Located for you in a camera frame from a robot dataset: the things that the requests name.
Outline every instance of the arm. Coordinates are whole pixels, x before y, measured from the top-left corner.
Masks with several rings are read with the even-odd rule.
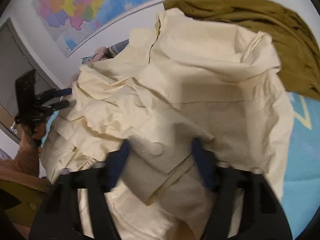
[[[21,142],[19,144],[17,156],[14,160],[0,161],[0,166],[16,172],[38,177],[38,147],[36,146],[33,138],[42,138],[45,133],[45,124],[38,126],[35,129],[37,133],[35,133],[32,137],[28,135],[30,133],[27,134],[24,130],[22,131]]]

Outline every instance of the blue fabric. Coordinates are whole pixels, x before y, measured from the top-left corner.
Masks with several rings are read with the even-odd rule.
[[[94,55],[91,55],[90,57],[83,57],[82,59],[82,64],[86,64],[87,63],[87,59],[93,59]]]
[[[282,206],[295,239],[320,206],[320,102],[288,94],[295,118]]]
[[[52,124],[53,120],[56,119],[58,113],[59,113],[59,111],[55,111],[55,112],[51,115],[50,119],[48,120],[48,122],[47,122],[47,124],[46,124],[46,126],[45,126],[46,134],[45,134],[45,136],[43,136],[42,139],[41,139],[41,147],[44,145],[44,142],[45,142],[45,140],[46,140],[47,137],[48,137],[48,133],[49,133],[49,131],[50,131],[51,124]]]

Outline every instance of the olive green cloth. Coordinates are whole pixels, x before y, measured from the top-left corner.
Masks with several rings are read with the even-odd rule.
[[[20,201],[20,204],[4,210],[10,221],[21,226],[31,227],[45,193],[4,180],[0,180],[0,189]],[[7,200],[1,199],[1,202],[6,203]]]
[[[288,91],[320,101],[320,52],[316,39],[299,15],[268,0],[168,0],[197,20],[234,23],[254,32],[270,33],[282,70],[278,73]]]

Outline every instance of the map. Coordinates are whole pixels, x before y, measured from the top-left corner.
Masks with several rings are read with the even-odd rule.
[[[152,0],[33,0],[33,7],[68,57],[93,33],[148,1]]]

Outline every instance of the human hand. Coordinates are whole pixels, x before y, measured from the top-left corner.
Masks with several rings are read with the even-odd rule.
[[[32,138],[36,140],[41,140],[46,133],[45,126],[45,123],[41,123],[34,129],[34,132],[32,132],[28,125],[21,124],[21,127],[23,129],[21,141],[25,141],[24,139],[27,139],[27,141],[29,141],[29,143],[32,144]]]

